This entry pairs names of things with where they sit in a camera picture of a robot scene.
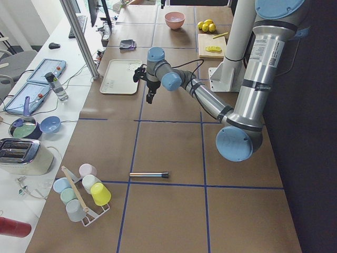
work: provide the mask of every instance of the white table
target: white table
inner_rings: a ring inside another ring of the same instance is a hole
[[[85,61],[82,57],[77,41],[75,39],[68,38],[69,31],[69,22],[66,18],[64,18],[27,69],[35,69],[44,58],[65,60],[67,62],[67,67],[59,78],[61,83],[64,83],[69,77],[81,69],[81,67],[85,65]],[[90,18],[87,22],[85,38],[92,55],[95,54],[97,49],[103,48],[100,34],[95,31],[95,28],[90,27]],[[58,43],[61,47],[59,49],[50,50],[48,45],[51,42]],[[12,89],[10,93],[11,95],[14,95],[24,85],[30,73],[31,72],[25,73],[20,78]],[[51,115],[57,115],[60,117],[61,121],[74,121],[62,123],[60,130],[55,134],[43,133],[40,137],[39,140],[43,145],[46,147],[52,146],[56,148],[59,153],[55,149],[50,148],[50,151],[54,154],[54,161],[48,173],[42,176],[26,176],[26,179],[23,181],[24,185],[28,186],[28,190],[33,192],[36,196],[38,196],[38,194],[35,189],[44,196],[48,195],[50,192],[52,183],[61,164],[61,156],[64,155],[69,140],[73,134],[76,121],[78,120],[79,113],[89,92],[91,82],[91,74],[88,68],[85,67],[80,75],[70,80],[69,86],[66,90],[69,95],[69,99],[66,102],[59,101],[57,109],[53,112],[40,113],[34,116],[38,122],[41,122],[44,118]],[[5,104],[7,104],[9,100],[10,99],[7,98],[5,100]],[[36,112],[50,111],[56,108],[56,103],[57,97],[55,93],[51,92],[44,101],[43,105]],[[3,111],[3,104],[0,106],[0,110]],[[0,116],[3,118],[4,122],[9,124],[19,118],[19,116],[9,115],[5,112],[1,112]],[[10,138],[8,129],[9,125],[0,123],[0,139]],[[44,207],[44,199],[36,199],[27,194],[24,196],[19,194],[20,188],[15,182],[15,179],[19,177],[20,175],[13,175],[0,169],[0,210],[3,211],[3,217],[31,224],[32,231],[25,238],[0,235],[0,252],[25,252]]]

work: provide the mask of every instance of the toaster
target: toaster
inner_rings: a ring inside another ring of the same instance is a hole
[[[39,140],[0,140],[0,168],[11,174],[43,175],[53,159],[54,155]]]

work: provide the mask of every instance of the white tray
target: white tray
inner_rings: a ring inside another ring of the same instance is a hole
[[[100,92],[103,94],[129,94],[137,92],[138,82],[133,82],[135,70],[141,60],[111,60],[107,66]]]

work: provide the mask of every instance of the yellow cup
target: yellow cup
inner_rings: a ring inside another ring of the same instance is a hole
[[[96,183],[90,188],[91,195],[98,206],[104,206],[111,200],[111,193],[102,183]]]

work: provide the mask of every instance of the keyboard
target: keyboard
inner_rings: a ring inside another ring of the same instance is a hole
[[[86,21],[87,21],[87,16],[85,16],[85,15],[77,16],[77,21],[80,24],[82,32],[84,33],[85,26],[86,26]],[[75,34],[74,34],[74,31],[73,31],[72,28],[70,29],[68,38],[75,38]]]

